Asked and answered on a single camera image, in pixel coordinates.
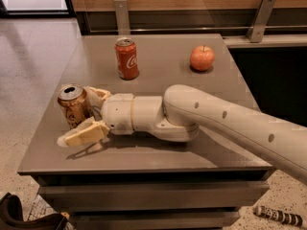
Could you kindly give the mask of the yellow-padded gripper finger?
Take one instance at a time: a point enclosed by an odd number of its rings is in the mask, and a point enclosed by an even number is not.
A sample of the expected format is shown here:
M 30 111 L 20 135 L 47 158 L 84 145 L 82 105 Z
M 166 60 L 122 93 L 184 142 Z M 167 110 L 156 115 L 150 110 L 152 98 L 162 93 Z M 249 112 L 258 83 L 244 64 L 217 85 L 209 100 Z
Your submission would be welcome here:
M 96 121 L 94 117 L 90 117 L 60 136 L 57 144 L 70 148 L 92 144 L 106 138 L 108 133 L 109 128 L 104 121 Z
M 106 99 L 112 96 L 109 91 L 92 86 L 86 86 L 84 90 L 86 91 L 92 111 L 100 111 Z

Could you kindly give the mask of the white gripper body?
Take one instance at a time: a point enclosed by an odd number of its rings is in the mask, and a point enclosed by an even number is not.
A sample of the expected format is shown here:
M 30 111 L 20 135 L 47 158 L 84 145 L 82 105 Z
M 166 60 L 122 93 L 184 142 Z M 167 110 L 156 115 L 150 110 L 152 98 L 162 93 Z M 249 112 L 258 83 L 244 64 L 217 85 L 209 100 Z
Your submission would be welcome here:
M 131 120 L 132 94 L 115 94 L 105 100 L 101 109 L 104 122 L 114 135 L 133 134 Z

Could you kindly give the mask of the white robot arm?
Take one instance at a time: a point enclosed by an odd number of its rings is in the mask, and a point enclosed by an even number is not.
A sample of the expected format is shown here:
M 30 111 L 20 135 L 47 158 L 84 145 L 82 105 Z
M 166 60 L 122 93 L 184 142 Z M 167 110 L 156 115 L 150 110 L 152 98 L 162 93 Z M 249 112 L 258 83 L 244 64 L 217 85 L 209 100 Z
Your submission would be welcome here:
M 66 84 L 58 103 L 70 130 L 58 139 L 77 147 L 114 135 L 148 132 L 172 142 L 193 140 L 207 127 L 302 183 L 307 182 L 307 128 L 176 84 L 163 96 L 111 94 Z

